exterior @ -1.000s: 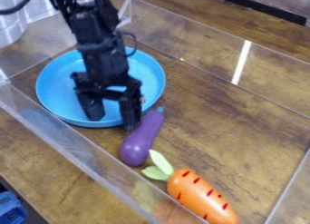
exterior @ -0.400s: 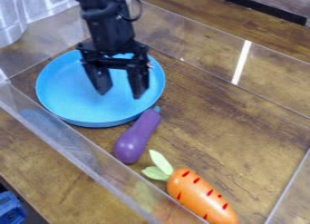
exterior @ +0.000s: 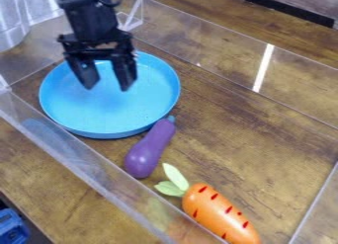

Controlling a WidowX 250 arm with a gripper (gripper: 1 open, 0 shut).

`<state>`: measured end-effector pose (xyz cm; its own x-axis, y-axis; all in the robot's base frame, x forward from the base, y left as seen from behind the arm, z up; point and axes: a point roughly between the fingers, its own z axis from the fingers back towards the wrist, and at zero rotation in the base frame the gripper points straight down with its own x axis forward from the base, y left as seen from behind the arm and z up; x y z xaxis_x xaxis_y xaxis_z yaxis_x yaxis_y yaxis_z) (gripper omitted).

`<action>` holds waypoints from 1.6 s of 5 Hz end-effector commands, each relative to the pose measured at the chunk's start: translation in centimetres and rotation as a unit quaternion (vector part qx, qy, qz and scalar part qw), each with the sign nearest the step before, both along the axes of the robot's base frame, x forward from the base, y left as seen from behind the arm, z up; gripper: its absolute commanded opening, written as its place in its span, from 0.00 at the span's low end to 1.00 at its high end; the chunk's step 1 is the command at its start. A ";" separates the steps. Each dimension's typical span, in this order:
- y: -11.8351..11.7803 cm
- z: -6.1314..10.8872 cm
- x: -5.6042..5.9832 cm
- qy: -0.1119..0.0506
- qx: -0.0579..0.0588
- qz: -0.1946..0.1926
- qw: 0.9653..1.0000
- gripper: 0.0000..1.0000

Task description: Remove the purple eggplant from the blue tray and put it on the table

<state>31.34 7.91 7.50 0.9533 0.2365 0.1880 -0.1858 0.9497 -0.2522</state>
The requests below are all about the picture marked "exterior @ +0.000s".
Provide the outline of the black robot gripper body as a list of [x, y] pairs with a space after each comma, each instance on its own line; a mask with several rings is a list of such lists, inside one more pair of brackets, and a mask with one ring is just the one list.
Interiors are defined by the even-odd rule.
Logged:
[[61, 35], [58, 41], [71, 63], [95, 60], [134, 62], [133, 35], [118, 28], [115, 7], [111, 0], [58, 0], [71, 25], [71, 34]]

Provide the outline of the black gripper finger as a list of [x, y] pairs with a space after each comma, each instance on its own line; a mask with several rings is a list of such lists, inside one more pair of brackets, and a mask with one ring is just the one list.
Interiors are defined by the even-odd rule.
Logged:
[[83, 87], [93, 89], [99, 81], [95, 59], [90, 56], [69, 55], [66, 61]]
[[110, 59], [121, 90], [127, 91], [138, 79], [135, 54], [133, 51], [113, 49]]

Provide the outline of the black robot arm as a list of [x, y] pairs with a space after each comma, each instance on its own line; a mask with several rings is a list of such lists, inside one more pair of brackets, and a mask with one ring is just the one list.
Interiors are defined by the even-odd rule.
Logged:
[[133, 35], [118, 28], [115, 7], [111, 0], [57, 0], [65, 10], [73, 33], [59, 35], [63, 56], [86, 89], [99, 82], [97, 60], [109, 60], [121, 90], [127, 91], [138, 79]]

